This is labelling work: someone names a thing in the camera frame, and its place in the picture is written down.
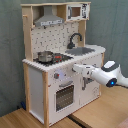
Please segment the wooden play kitchen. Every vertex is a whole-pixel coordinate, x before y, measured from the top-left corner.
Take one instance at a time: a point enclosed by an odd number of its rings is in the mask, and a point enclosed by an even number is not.
[[[85,81],[72,68],[101,67],[105,49],[85,45],[90,2],[21,6],[26,109],[48,128],[101,95],[96,81]]]

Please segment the tiled backsplash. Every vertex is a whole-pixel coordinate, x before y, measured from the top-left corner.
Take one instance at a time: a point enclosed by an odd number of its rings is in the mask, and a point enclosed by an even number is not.
[[[31,37],[34,59],[37,58],[37,52],[44,50],[66,50],[72,34],[78,33],[78,27],[79,22],[73,22],[33,28]],[[73,43],[78,46],[77,35],[73,38]]]

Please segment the wooden table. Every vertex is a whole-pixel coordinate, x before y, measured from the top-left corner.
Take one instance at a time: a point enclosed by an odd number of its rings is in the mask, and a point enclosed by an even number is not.
[[[71,117],[87,128],[115,128],[128,118],[128,89],[102,86],[101,97]]]
[[[0,128],[44,128],[44,125],[23,109],[0,118]],[[81,128],[69,118],[52,125],[50,128]]]

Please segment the cabinet door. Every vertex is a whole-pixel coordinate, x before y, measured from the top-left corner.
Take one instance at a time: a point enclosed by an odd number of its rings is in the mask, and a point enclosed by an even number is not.
[[[82,64],[95,65],[101,67],[102,54],[82,61]],[[81,76],[80,106],[84,106],[99,97],[99,83],[91,79],[84,79]]]

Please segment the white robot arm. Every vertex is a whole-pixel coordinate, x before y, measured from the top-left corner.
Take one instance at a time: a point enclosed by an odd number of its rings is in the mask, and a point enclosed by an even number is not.
[[[84,78],[96,80],[107,87],[115,85],[128,87],[128,78],[121,74],[120,65],[114,61],[108,61],[102,68],[92,65],[74,64],[73,70],[81,73]]]

